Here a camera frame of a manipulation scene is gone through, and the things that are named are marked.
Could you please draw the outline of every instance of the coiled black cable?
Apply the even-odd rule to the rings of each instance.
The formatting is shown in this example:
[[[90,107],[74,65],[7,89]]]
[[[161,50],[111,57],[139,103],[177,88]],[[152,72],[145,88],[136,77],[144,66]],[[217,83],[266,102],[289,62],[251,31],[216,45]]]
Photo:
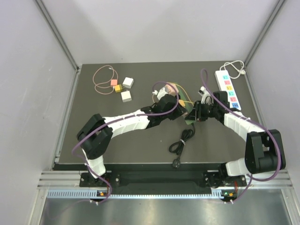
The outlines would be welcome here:
[[[181,133],[181,137],[180,137],[180,141],[175,142],[174,144],[171,144],[169,147],[169,152],[170,153],[175,153],[176,155],[178,155],[178,157],[173,161],[172,166],[175,168],[179,168],[180,166],[180,157],[182,155],[184,146],[186,145],[186,142],[191,139],[196,132],[195,126],[192,123],[192,129],[185,129],[183,130],[183,132]]]

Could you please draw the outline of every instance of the table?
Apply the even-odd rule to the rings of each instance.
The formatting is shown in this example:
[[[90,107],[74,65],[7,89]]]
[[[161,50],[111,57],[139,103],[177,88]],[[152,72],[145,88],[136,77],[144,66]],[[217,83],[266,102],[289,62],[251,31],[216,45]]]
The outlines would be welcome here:
[[[79,76],[74,101],[69,116],[59,163],[82,163],[82,159],[72,156],[71,150],[77,144],[76,134],[88,119],[100,113],[102,116],[117,116],[131,113],[152,104],[152,85],[157,81],[178,83],[188,92],[193,101],[200,100],[197,93],[202,86],[200,70],[209,72],[209,88],[217,91],[214,72],[219,70],[223,61],[201,62],[154,62],[110,64],[119,74],[119,83],[125,77],[134,78],[130,89],[132,101],[123,103],[120,93],[101,95],[94,90],[92,77],[104,64],[84,64]],[[231,76],[237,72],[227,67]],[[96,77],[96,82],[111,78],[112,71],[104,68]],[[242,112],[245,116],[258,121],[253,101],[244,76],[232,80]],[[229,128],[215,119],[195,124],[196,134],[190,139],[183,151],[181,163],[227,162],[244,157],[245,142]],[[168,147],[177,142],[181,132],[190,128],[182,117],[164,120],[160,126],[147,130],[137,130],[113,138],[104,154],[105,163],[171,163],[175,154]]]

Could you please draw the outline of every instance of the white power strip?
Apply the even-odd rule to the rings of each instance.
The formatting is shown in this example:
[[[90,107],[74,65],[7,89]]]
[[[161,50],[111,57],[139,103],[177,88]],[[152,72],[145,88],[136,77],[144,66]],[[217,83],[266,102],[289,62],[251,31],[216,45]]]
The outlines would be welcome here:
[[[242,110],[238,97],[235,93],[233,83],[231,82],[229,73],[227,70],[218,70],[215,72],[217,85],[220,90],[227,91],[228,102],[230,103],[230,108],[237,108]]]

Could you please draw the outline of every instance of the white cable connector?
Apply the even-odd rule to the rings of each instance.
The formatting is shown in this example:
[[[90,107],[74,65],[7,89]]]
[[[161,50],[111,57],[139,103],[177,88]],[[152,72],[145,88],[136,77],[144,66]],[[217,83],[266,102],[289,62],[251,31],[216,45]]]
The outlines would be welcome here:
[[[237,68],[234,66],[234,63],[235,63],[235,62],[240,62],[240,63],[242,64],[241,69],[237,69]],[[226,66],[228,66],[228,65],[232,65],[232,67],[239,73],[236,77],[230,76],[231,79],[237,79],[237,78],[240,77],[240,75],[246,75],[246,71],[244,70],[245,64],[244,64],[243,61],[241,61],[241,60],[236,60],[236,61],[233,61],[233,62],[226,62],[226,63],[224,63],[223,66],[220,67],[220,70],[222,70],[222,68],[224,68],[224,70],[226,70]]]

